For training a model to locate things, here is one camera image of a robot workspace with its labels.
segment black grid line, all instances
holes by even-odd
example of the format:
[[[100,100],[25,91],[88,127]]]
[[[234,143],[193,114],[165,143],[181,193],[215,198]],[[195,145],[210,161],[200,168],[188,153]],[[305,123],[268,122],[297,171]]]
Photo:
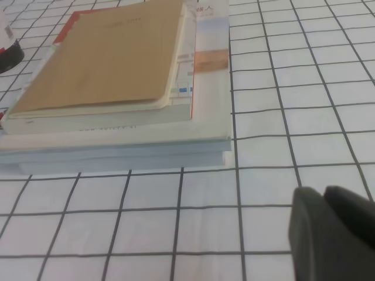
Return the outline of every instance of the black grid line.
[[[331,31],[342,31],[342,30],[350,30],[350,29],[367,29],[367,28],[375,28],[375,26],[361,26],[361,27],[355,27],[355,28],[344,28],[344,29],[326,29],[326,30],[312,30],[312,31],[305,31],[305,32],[290,32],[290,33],[283,33],[283,34],[271,34],[268,35],[268,37],[274,37],[274,36],[283,36],[283,35],[294,35],[294,34],[305,34],[305,33],[318,33],[318,32],[331,32]],[[256,39],[256,38],[264,38],[265,36],[255,36],[255,37],[248,37],[248,38],[239,38],[239,39],[231,39],[232,41],[242,41],[242,40],[250,40],[250,39]]]
[[[336,16],[337,18],[346,18],[346,17],[350,17],[350,16],[364,16],[364,15],[371,15],[371,13],[357,13],[357,14],[354,14],[354,15],[342,15],[342,16]],[[308,21],[308,20],[316,20],[316,19],[333,19],[334,17],[333,16],[323,16],[323,17],[319,17],[319,18],[313,18],[313,19],[301,19],[301,21]],[[291,20],[281,20],[281,21],[277,21],[277,22],[264,22],[265,25],[270,25],[270,24],[273,24],[273,23],[284,23],[284,22],[297,22],[296,19],[291,19]],[[239,26],[252,26],[252,25],[261,25],[262,23],[261,22],[258,22],[258,23],[246,23],[246,24],[243,24],[243,25],[231,25],[230,28],[237,28]]]
[[[229,75],[230,75],[230,95],[231,95],[231,104],[232,104],[232,112],[236,112],[234,106],[234,90],[233,90],[233,75],[232,75],[232,59],[231,59],[231,46],[230,46],[230,30],[229,30]],[[236,129],[236,115],[232,114],[232,122],[233,122],[233,136],[237,138],[237,129]],[[241,206],[241,189],[240,189],[240,171],[238,169],[238,148],[237,148],[237,141],[234,140],[234,163],[236,166],[236,191],[237,191],[237,205]],[[242,272],[242,280],[247,281],[246,275],[246,257],[245,257],[245,246],[244,246],[244,231],[243,231],[243,220],[242,220],[242,209],[238,207],[238,227],[240,233],[240,249],[241,249],[241,272]]]
[[[374,12],[370,9],[369,6],[367,6],[366,2],[365,2],[364,0],[362,0],[362,3],[363,3],[364,6],[367,8],[367,10],[369,10],[370,14],[372,14],[372,15],[375,17]]]
[[[1,232],[0,232],[0,239],[1,239],[2,236],[3,236],[6,227],[8,226],[9,220],[11,220],[11,217],[12,217],[12,215],[13,215],[13,213],[14,213],[16,207],[17,207],[18,201],[19,201],[19,199],[21,198],[22,193],[25,191],[26,186],[27,186],[28,183],[30,182],[31,177],[32,177],[32,175],[30,175],[30,176],[28,177],[28,179],[26,180],[25,184],[23,185],[21,191],[19,192],[19,194],[18,194],[18,196],[17,196],[17,198],[16,198],[16,201],[14,202],[14,205],[13,205],[13,207],[12,207],[11,213],[8,215],[8,217],[7,217],[7,219],[6,219],[5,223],[4,223],[4,226],[3,226],[2,229],[1,229]]]
[[[68,198],[67,198],[66,203],[65,203],[65,206],[64,206],[64,211],[66,211],[66,210],[68,209],[68,205],[69,205],[69,202],[70,202],[71,196],[73,195],[74,189],[75,189],[76,186],[77,186],[77,183],[78,183],[78,181],[79,181],[79,179],[80,179],[80,175],[81,175],[81,173],[79,173],[78,176],[76,177],[76,180],[74,181],[73,187],[71,188],[71,190],[70,190],[70,192],[69,192]],[[43,275],[44,269],[45,269],[45,267],[46,267],[48,257],[49,257],[50,254],[51,254],[51,251],[52,251],[53,245],[54,245],[54,243],[55,243],[55,241],[56,241],[56,238],[57,238],[57,236],[58,236],[58,234],[59,234],[60,228],[61,228],[61,226],[62,226],[62,224],[63,224],[64,217],[65,217],[65,214],[62,214],[61,217],[60,217],[59,224],[58,224],[58,226],[57,226],[57,228],[56,228],[56,231],[55,231],[55,233],[54,233],[54,235],[53,235],[52,241],[51,241],[51,243],[50,243],[50,245],[49,245],[49,247],[48,247],[47,254],[46,254],[45,258],[43,259],[42,266],[41,266],[40,271],[39,271],[39,274],[38,274],[38,276],[37,276],[37,281],[40,281],[40,280],[42,279],[42,275]]]
[[[327,85],[333,84],[346,84],[346,83],[358,83],[358,82],[371,82],[370,79],[366,80],[353,80],[353,81],[338,81],[338,82],[326,82]],[[295,87],[304,87],[304,86],[316,86],[316,85],[324,85],[324,83],[310,83],[310,84],[298,84],[298,85],[285,85],[279,86],[279,88],[295,88]],[[261,88],[248,88],[248,89],[235,89],[233,91],[258,91],[258,90],[268,90],[268,89],[276,89],[276,87],[261,87]]]
[[[341,6],[341,5],[350,5],[350,4],[358,4],[360,2],[350,2],[350,3],[337,3],[337,4],[331,4],[331,6]],[[299,10],[299,9],[313,9],[313,8],[321,8],[321,7],[326,7],[326,5],[320,5],[320,6],[313,6],[313,7],[297,7],[297,8],[292,8],[292,9],[276,9],[276,10],[269,10],[269,11],[264,11],[262,13],[269,13],[269,12],[281,12],[281,11],[293,11],[293,10]],[[234,15],[229,15],[229,16],[239,16],[239,15],[249,15],[252,13],[259,13],[259,11],[256,12],[249,12],[249,13],[237,13]]]
[[[292,0],[289,0],[289,1],[290,1],[291,5],[292,5],[292,7],[293,7],[293,9],[294,9],[293,1],[292,1]],[[324,77],[323,77],[323,74],[322,74],[322,72],[321,72],[321,70],[320,70],[320,68],[319,68],[319,66],[318,66],[318,63],[317,63],[316,58],[315,58],[315,56],[314,56],[314,53],[313,53],[313,51],[312,51],[312,49],[311,49],[311,47],[310,47],[310,43],[309,43],[309,40],[308,40],[307,35],[306,35],[306,33],[305,33],[304,27],[302,26],[302,23],[301,23],[301,21],[299,20],[299,16],[298,16],[297,11],[296,11],[295,9],[294,9],[294,14],[296,15],[296,17],[297,17],[297,19],[298,19],[299,26],[301,27],[302,32],[304,33],[304,37],[305,37],[306,43],[307,43],[307,45],[308,45],[308,47],[309,47],[310,54],[311,54],[311,56],[312,56],[312,59],[314,60],[314,63],[316,64],[316,70],[318,71],[319,76],[320,76],[320,78],[321,78],[321,80],[322,80],[322,82],[323,82],[323,86],[324,86],[324,88],[325,88],[325,90],[326,90],[327,97],[328,97],[328,99],[329,99],[329,101],[330,101],[330,103],[331,103],[331,105],[332,105],[333,111],[335,112],[335,115],[336,115],[337,121],[338,121],[338,123],[339,123],[339,126],[340,126],[340,128],[341,128],[341,131],[342,131],[342,133],[343,133],[343,136],[344,136],[345,141],[346,141],[346,143],[347,143],[347,146],[348,146],[348,148],[349,148],[350,154],[351,154],[351,156],[352,156],[352,158],[353,158],[353,160],[354,160],[354,162],[355,162],[355,164],[356,164],[356,166],[357,166],[357,168],[358,168],[359,175],[360,175],[360,177],[361,177],[361,179],[362,179],[362,183],[363,183],[364,189],[366,190],[367,196],[369,197],[370,201],[374,201],[373,198],[372,198],[372,196],[371,196],[371,192],[370,192],[369,187],[368,187],[368,185],[367,185],[366,179],[365,179],[365,177],[364,177],[364,174],[363,174],[362,168],[360,167],[360,165],[359,165],[359,163],[358,163],[357,156],[356,156],[355,153],[354,153],[354,150],[353,150],[353,148],[352,148],[352,145],[351,145],[351,143],[350,143],[350,140],[349,140],[349,138],[348,138],[348,136],[347,136],[347,133],[346,133],[346,131],[345,131],[345,128],[344,128],[344,126],[343,126],[343,124],[342,124],[342,121],[341,121],[340,115],[339,115],[339,113],[338,113],[338,110],[337,110],[337,108],[336,108],[336,106],[335,106],[335,103],[333,102],[333,99],[332,99],[332,97],[331,97],[331,95],[330,95],[330,92],[329,92],[328,86],[327,86],[327,84],[326,84],[326,82],[325,82],[325,79],[324,79]]]
[[[131,170],[128,173],[127,182],[125,184],[124,191],[122,192],[122,197],[121,197],[121,201],[120,201],[120,208],[122,208],[122,205],[124,205],[125,195],[126,195],[127,190],[128,190],[130,177],[131,177]],[[108,249],[108,256],[105,259],[105,264],[104,264],[104,269],[103,269],[103,275],[101,277],[102,281],[105,281],[105,277],[107,276],[108,266],[110,264],[110,255],[112,254],[113,246],[115,244],[117,230],[118,230],[118,226],[120,224],[121,214],[122,214],[122,211],[121,210],[118,211],[117,219],[116,219],[116,224],[115,224],[115,227],[113,229],[113,234],[112,234],[112,239],[111,239],[111,243],[110,243],[110,248]]]
[[[261,1],[262,3],[266,3],[266,2],[275,2],[277,0],[265,0],[265,1]],[[229,6],[239,6],[239,5],[246,5],[246,4],[256,4],[256,2],[246,2],[246,3],[238,3],[238,4],[229,4]]]
[[[209,256],[209,255],[241,255],[239,251],[206,251],[206,252],[176,252],[177,256]],[[290,251],[244,251],[245,255],[290,255]],[[173,252],[136,252],[136,253],[92,253],[86,255],[80,254],[62,254],[50,255],[49,258],[102,258],[112,256],[172,256]],[[44,255],[0,255],[0,259],[30,259],[30,258],[45,258]]]
[[[263,14],[262,14],[262,10],[261,10],[261,7],[260,7],[259,0],[258,0],[258,8],[259,8],[260,18],[261,18],[261,21],[262,21],[263,32],[264,32],[264,35],[265,35],[265,44],[267,45],[267,49],[270,51],[270,44],[268,42],[267,31],[266,31],[266,28],[265,28],[265,25],[264,25]],[[292,146],[292,140],[291,140],[291,137],[289,135],[289,128],[288,128],[287,118],[285,116],[284,106],[282,104],[282,99],[281,99],[281,94],[280,94],[280,88],[279,88],[279,85],[278,85],[278,81],[277,81],[277,77],[276,77],[276,72],[275,72],[275,67],[274,67],[274,62],[272,60],[271,53],[268,53],[268,57],[270,59],[272,74],[274,76],[274,81],[275,81],[275,86],[276,86],[276,92],[277,92],[278,100],[279,100],[279,103],[280,103],[282,119],[284,121],[285,132],[287,134],[289,151],[290,151],[290,154],[291,154],[293,166],[295,167],[294,168],[295,176],[296,176],[296,179],[297,179],[298,187],[301,187],[302,186],[301,178],[299,177],[298,168],[296,167],[297,163],[296,163],[295,156],[294,156],[294,151],[293,151],[293,146]]]
[[[375,59],[371,60],[351,60],[351,61],[335,61],[332,63],[318,63],[319,66],[327,66],[331,64],[343,64],[343,63],[363,63],[364,61],[375,61]],[[279,67],[274,67],[274,69],[284,69],[284,68],[294,68],[294,67],[308,67],[308,66],[315,66],[315,64],[296,64],[293,66],[279,66]],[[259,68],[259,69],[238,69],[238,70],[233,70],[232,72],[241,72],[241,71],[261,71],[261,70],[272,70],[272,67],[269,68]]]
[[[14,23],[14,21],[17,20],[17,18],[19,17],[20,14],[22,14],[24,11],[26,11],[26,9],[29,7],[30,4],[33,4],[34,3],[34,0],[32,0],[30,3],[28,3],[26,5],[26,7],[24,8],[24,10],[22,12],[19,12],[19,14],[16,16],[16,18],[14,20],[11,21],[10,25],[12,25]]]
[[[181,168],[180,183],[179,183],[179,187],[178,187],[178,197],[177,197],[177,207],[176,207],[176,222],[175,222],[175,237],[173,239],[171,275],[170,275],[170,278],[169,278],[170,281],[175,280],[176,253],[177,253],[178,231],[179,231],[179,225],[180,225],[182,182],[183,182],[183,168]]]
[[[330,10],[331,14],[333,15],[335,21],[337,22],[337,24],[340,26],[342,32],[344,33],[346,40],[349,42],[350,46],[352,47],[353,51],[355,52],[355,54],[356,54],[356,56],[357,56],[357,58],[358,58],[358,60],[359,60],[359,62],[361,63],[363,69],[364,69],[365,72],[367,73],[368,77],[370,77],[372,83],[373,83],[374,86],[375,86],[374,78],[373,78],[372,75],[370,74],[370,72],[369,72],[369,70],[367,69],[367,67],[364,65],[363,60],[362,60],[361,57],[359,56],[359,54],[358,54],[356,48],[354,48],[354,46],[353,46],[353,44],[352,44],[352,41],[349,39],[349,37],[348,37],[348,35],[346,34],[346,32],[345,32],[343,26],[341,25],[340,21],[337,19],[335,13],[332,11],[332,8],[328,5],[327,0],[324,0],[324,2],[327,4],[327,7],[328,7],[328,9]]]
[[[0,217],[37,217],[40,215],[67,215],[67,214],[92,214],[92,213],[130,213],[147,211],[177,211],[177,210],[209,210],[228,208],[270,208],[270,207],[290,207],[289,204],[245,204],[245,205],[204,205],[204,206],[180,206],[180,207],[150,207],[150,208],[120,208],[120,209],[97,209],[97,210],[76,210],[62,212],[43,213],[16,213],[0,214]]]
[[[354,105],[370,105],[375,104],[375,101],[369,102],[355,102],[351,104],[336,104],[336,107],[351,107]],[[317,107],[284,107],[284,110],[294,110],[294,109],[321,109],[321,108],[332,108],[331,105],[322,105]],[[281,110],[281,108],[269,108],[269,109],[262,109],[262,110],[254,110],[254,111],[241,111],[236,112],[235,114],[251,114],[251,113],[260,113],[260,112],[267,112],[267,111],[277,111]]]
[[[375,41],[373,41],[373,42],[363,42],[363,43],[353,43],[353,45],[373,44],[373,43],[375,43]],[[311,49],[326,48],[326,47],[338,47],[338,46],[350,46],[350,44],[349,43],[345,43],[345,44],[332,44],[332,45],[323,45],[323,46],[312,46]],[[271,51],[264,50],[264,51],[254,51],[254,52],[237,53],[237,54],[232,54],[232,56],[237,56],[237,55],[240,55],[240,54],[273,53],[273,52],[294,51],[294,50],[308,50],[308,49],[309,49],[309,47],[279,49],[279,50],[271,50]]]

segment tan notebook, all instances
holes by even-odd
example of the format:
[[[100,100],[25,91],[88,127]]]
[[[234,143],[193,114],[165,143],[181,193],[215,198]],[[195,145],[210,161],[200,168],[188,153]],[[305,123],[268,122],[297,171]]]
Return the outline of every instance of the tan notebook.
[[[152,0],[84,15],[11,114],[157,104],[169,95],[182,6],[182,0]]]

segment book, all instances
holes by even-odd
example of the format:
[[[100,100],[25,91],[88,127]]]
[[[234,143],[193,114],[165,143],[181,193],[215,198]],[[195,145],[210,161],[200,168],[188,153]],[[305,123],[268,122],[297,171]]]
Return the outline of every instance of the book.
[[[90,159],[115,155],[133,160],[145,155],[167,159],[169,155],[231,150],[229,58],[223,55],[228,54],[228,2],[207,0],[199,2],[198,8],[202,10],[197,11],[196,54],[220,51],[221,56],[203,56],[202,60],[195,61],[200,71],[194,71],[191,120],[76,132],[1,135],[0,164],[43,162],[47,172],[48,164],[53,166],[58,161],[73,165],[75,161],[85,160],[88,165]],[[158,164],[145,166],[144,169],[157,168]]]
[[[185,0],[185,25],[183,26],[175,72],[173,74],[173,87],[169,93],[167,106],[158,110],[123,111],[123,105],[110,106],[114,112],[108,111],[109,107],[93,107],[85,109],[82,107],[69,108],[70,114],[66,115],[67,109],[39,110],[35,113],[25,114],[14,118],[15,114],[8,113],[2,120],[4,130],[9,134],[25,133],[48,133],[79,131],[82,129],[109,128],[118,126],[132,126],[143,124],[157,124],[171,121],[184,121],[192,117],[192,95],[193,95],[193,63],[195,52],[196,18],[195,3]],[[72,14],[64,28],[59,33],[50,47],[45,58],[40,62],[30,81],[26,83],[23,91],[26,91],[30,82],[38,76],[52,54],[59,48],[68,32],[82,15],[96,13],[99,10],[77,11]],[[130,110],[139,109],[139,105],[133,105]]]
[[[78,172],[109,172],[129,169],[169,169],[175,167],[202,167],[223,165],[220,152],[200,154],[175,154],[146,157],[105,157],[90,160],[68,160],[51,162],[20,163],[19,167],[26,174],[58,174]]]

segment dark gray plastic object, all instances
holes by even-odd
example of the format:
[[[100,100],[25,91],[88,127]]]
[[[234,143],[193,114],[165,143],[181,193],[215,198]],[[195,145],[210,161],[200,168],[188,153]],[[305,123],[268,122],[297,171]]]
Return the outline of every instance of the dark gray plastic object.
[[[337,206],[339,196],[330,192],[328,197],[335,198],[330,202]],[[344,216],[342,210],[341,205],[339,213]],[[375,280],[373,248],[351,232],[312,188],[294,191],[289,241],[297,281]]]

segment white tablecloth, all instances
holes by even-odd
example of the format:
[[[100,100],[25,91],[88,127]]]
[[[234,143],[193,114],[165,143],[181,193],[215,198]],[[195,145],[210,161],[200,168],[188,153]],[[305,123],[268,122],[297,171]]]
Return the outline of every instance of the white tablecloth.
[[[137,0],[2,0],[20,94],[77,10]],[[292,192],[375,196],[375,2],[230,0],[233,151],[204,169],[0,179],[0,280],[292,281]]]

